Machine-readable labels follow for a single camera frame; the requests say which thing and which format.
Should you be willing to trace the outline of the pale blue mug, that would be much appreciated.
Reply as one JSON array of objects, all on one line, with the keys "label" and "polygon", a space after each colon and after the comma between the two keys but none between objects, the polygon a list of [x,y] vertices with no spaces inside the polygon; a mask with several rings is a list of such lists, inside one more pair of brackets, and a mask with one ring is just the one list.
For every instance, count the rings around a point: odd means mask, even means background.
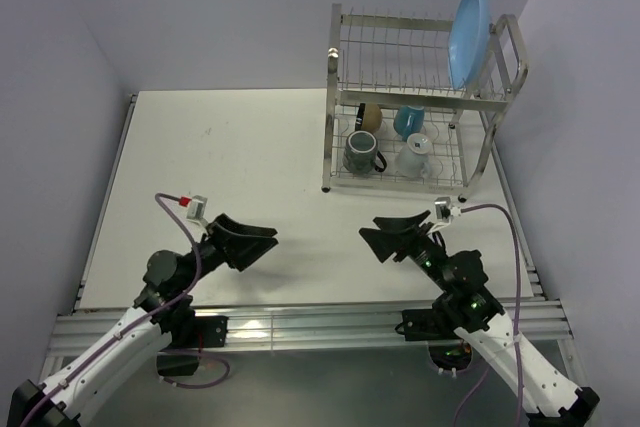
[{"label": "pale blue mug", "polygon": [[409,135],[395,157],[396,172],[410,179],[428,178],[431,175],[430,153],[431,143],[426,135]]}]

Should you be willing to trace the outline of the dark green mug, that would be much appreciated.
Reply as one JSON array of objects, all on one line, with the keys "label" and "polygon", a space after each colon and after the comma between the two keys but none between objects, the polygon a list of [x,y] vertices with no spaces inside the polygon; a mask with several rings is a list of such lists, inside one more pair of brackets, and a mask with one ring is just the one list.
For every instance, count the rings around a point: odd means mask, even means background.
[{"label": "dark green mug", "polygon": [[352,132],[346,139],[342,157],[343,167],[354,175],[383,173],[387,169],[386,158],[379,152],[377,138],[368,131]]}]

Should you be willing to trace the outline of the blue mug white interior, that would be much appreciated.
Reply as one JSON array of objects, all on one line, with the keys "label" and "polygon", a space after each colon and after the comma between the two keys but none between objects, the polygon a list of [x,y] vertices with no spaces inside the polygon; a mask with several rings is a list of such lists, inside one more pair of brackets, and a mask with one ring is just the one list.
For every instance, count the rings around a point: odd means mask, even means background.
[{"label": "blue mug white interior", "polygon": [[394,117],[394,131],[403,141],[406,141],[410,135],[422,130],[424,118],[424,107],[404,105],[398,109]]}]

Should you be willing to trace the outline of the black and tan bowl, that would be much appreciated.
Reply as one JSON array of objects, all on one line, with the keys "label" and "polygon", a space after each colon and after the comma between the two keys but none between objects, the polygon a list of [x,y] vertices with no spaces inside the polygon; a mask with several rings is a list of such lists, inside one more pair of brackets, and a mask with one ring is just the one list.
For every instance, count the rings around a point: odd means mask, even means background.
[{"label": "black and tan bowl", "polygon": [[355,130],[375,134],[382,125],[382,111],[376,103],[360,103],[358,106]]}]

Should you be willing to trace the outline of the light blue plate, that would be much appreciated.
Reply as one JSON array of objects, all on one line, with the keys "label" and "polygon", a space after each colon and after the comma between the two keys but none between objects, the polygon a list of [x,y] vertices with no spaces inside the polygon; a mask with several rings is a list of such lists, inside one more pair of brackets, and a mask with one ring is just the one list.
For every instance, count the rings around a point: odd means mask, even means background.
[{"label": "light blue plate", "polygon": [[471,86],[481,72],[490,38],[489,0],[460,0],[448,41],[451,87]]}]

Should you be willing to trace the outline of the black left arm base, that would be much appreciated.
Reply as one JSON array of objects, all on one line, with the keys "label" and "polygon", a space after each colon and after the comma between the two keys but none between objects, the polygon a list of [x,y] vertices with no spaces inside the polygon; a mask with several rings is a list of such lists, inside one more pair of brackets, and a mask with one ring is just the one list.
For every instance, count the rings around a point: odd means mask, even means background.
[{"label": "black left arm base", "polygon": [[172,341],[157,356],[157,374],[166,380],[192,377],[201,367],[221,367],[222,379],[231,373],[229,363],[210,349],[225,346],[228,318],[225,316],[196,317],[181,340]]}]

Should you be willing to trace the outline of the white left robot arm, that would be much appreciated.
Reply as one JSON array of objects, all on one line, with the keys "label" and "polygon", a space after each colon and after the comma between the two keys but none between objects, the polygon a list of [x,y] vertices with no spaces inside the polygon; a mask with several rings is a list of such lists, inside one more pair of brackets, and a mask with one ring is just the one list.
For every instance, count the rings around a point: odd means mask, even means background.
[{"label": "white left robot arm", "polygon": [[108,398],[165,348],[181,348],[195,333],[189,291],[227,265],[244,271],[274,248],[277,231],[221,214],[189,252],[159,250],[147,261],[144,287],[113,327],[73,362],[40,383],[15,389],[10,426],[86,426]]}]

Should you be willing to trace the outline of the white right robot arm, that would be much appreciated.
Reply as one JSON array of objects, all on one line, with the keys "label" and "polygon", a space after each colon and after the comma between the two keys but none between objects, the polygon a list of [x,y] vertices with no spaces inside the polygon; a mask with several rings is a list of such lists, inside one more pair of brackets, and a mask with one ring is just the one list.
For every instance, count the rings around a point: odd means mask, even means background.
[{"label": "white right robot arm", "polygon": [[441,289],[430,308],[435,330],[480,354],[515,394],[517,413],[530,426],[586,425],[600,402],[597,393],[565,377],[537,350],[519,328],[521,303],[508,313],[486,287],[480,251],[449,254],[444,226],[429,222],[429,215],[376,217],[359,235],[381,263],[409,259]]}]

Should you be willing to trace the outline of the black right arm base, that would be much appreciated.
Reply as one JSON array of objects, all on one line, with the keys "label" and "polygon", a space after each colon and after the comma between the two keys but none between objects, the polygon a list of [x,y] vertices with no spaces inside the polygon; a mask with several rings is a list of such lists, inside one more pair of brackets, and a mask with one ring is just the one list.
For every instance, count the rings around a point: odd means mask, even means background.
[{"label": "black right arm base", "polygon": [[406,309],[394,328],[406,342],[454,340],[456,334],[449,320],[435,309]]}]

